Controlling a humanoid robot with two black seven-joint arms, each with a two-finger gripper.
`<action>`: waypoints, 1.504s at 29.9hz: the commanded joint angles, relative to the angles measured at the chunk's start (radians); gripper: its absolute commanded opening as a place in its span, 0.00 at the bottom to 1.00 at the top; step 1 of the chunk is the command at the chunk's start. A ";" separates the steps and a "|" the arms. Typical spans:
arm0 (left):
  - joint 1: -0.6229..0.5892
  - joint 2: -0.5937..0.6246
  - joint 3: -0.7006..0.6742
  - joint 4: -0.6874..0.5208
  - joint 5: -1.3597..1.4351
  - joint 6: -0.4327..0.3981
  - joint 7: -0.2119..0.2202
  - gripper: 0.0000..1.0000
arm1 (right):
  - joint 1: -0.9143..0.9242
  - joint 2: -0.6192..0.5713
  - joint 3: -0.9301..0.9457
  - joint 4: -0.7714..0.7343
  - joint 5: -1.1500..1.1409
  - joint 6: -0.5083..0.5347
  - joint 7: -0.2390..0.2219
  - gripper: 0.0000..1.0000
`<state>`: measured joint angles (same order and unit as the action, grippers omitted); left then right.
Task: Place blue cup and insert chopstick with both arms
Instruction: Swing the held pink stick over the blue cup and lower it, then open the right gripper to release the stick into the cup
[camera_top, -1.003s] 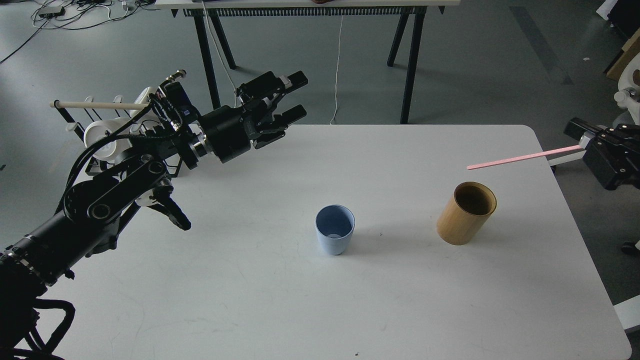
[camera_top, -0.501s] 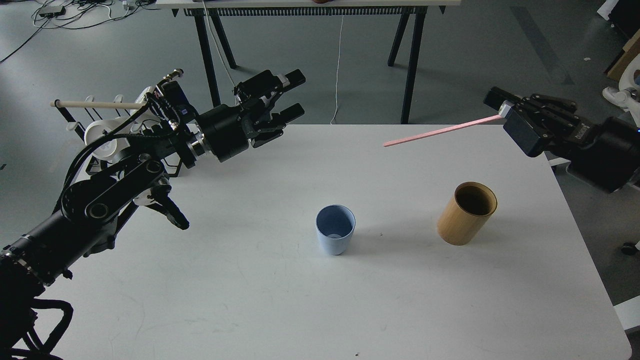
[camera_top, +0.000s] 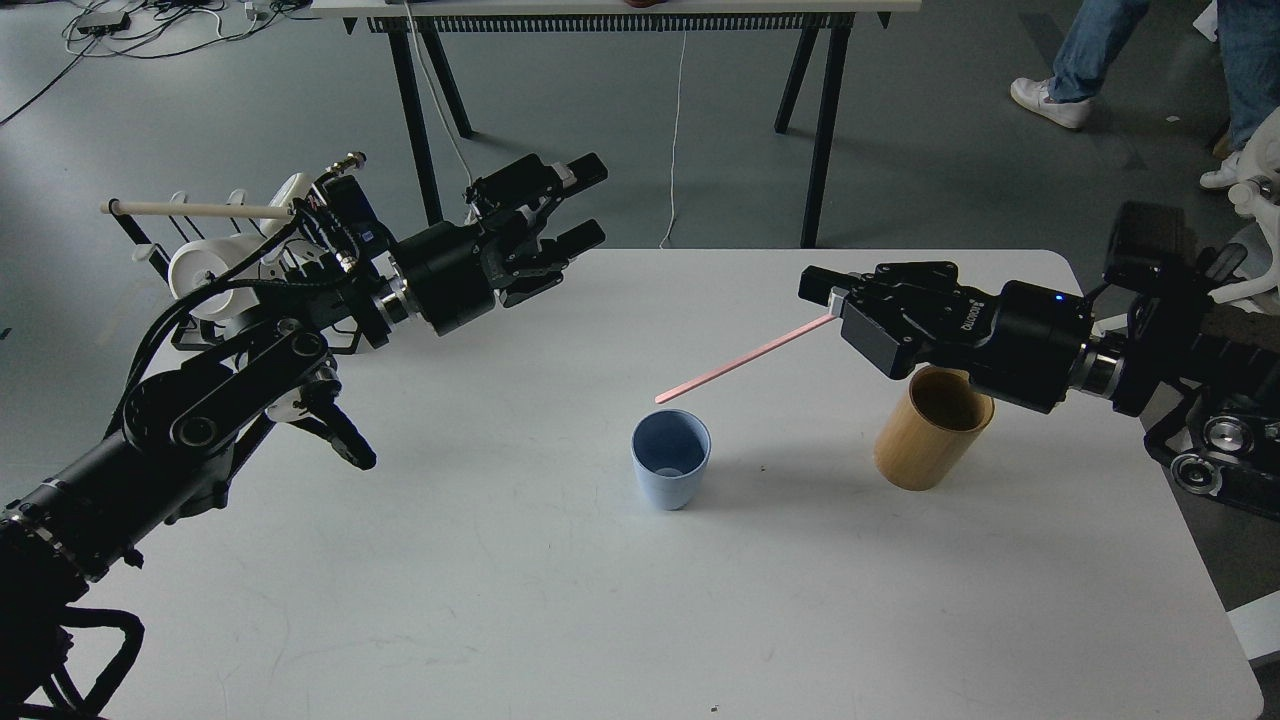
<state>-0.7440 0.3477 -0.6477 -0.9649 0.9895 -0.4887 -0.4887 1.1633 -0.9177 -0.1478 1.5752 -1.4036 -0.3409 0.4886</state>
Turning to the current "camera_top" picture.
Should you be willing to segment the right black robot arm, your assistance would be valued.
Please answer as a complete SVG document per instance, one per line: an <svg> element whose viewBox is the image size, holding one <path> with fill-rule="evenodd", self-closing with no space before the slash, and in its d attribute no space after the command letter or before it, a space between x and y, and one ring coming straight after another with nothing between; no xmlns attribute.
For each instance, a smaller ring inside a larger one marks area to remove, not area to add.
<svg viewBox="0 0 1280 720"><path fill-rule="evenodd" d="M1147 454L1187 492L1274 520L1277 318L1212 297L1244 258L1238 243L1198 250L1180 209L1129 201L1102 282L1134 293L1121 331L1093 332L1093 295L1020 281L988 295L960 284L951 261L809 266L797 293L833 305L842 337L895 380L931 364L1038 413L1076 389L1128 416L1169 386L1181 401L1147 430Z"/></svg>

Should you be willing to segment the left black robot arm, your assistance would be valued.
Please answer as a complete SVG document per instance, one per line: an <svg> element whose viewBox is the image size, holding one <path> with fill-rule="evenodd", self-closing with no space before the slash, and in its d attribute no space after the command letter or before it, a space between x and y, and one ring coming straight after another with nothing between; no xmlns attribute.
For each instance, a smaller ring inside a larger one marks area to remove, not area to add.
<svg viewBox="0 0 1280 720"><path fill-rule="evenodd" d="M355 173L352 152L298 173L265 206L105 205L138 242L137 215L228 217L257 234L191 241L156 264L174 304L131 364L104 438L3 510L3 716L96 719L140 655L131 612L81 598L114 562L142 564L156 527L224 509L236 474L271 428L329 443L355 468L376 455L338 407L337 350L326 329L356 324L383 346L415 316L447 334L558 286L605 238L594 220L552 240L549 215L603 182L596 154L545 164L527 155L465 192L463 224L396 240Z"/></svg>

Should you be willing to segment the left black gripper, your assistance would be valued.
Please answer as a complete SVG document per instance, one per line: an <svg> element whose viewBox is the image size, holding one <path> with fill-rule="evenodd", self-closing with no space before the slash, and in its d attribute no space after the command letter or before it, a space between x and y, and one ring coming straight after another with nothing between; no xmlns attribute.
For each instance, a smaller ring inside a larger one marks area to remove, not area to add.
<svg viewBox="0 0 1280 720"><path fill-rule="evenodd" d="M475 179L463 192L467 225L439 222L389 247L413 311L443 337L489 313L497 299L513 307L558 286L572 260L605 241L596 220L507 250L498 231L521 220L526 232L538 233L566 199L608 177L603 160L589 152L550 165L529 154Z"/></svg>

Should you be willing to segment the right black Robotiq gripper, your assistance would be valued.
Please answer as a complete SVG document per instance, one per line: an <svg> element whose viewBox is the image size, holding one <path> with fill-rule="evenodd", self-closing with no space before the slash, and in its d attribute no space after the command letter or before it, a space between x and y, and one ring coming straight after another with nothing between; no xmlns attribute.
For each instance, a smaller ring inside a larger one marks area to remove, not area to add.
<svg viewBox="0 0 1280 720"><path fill-rule="evenodd" d="M973 388L1050 413L1091 333L1085 299L1021 281L997 295L957 283L951 261L881 263L872 272L801 272L797 296L841 311L840 336L883 375L959 370Z"/></svg>

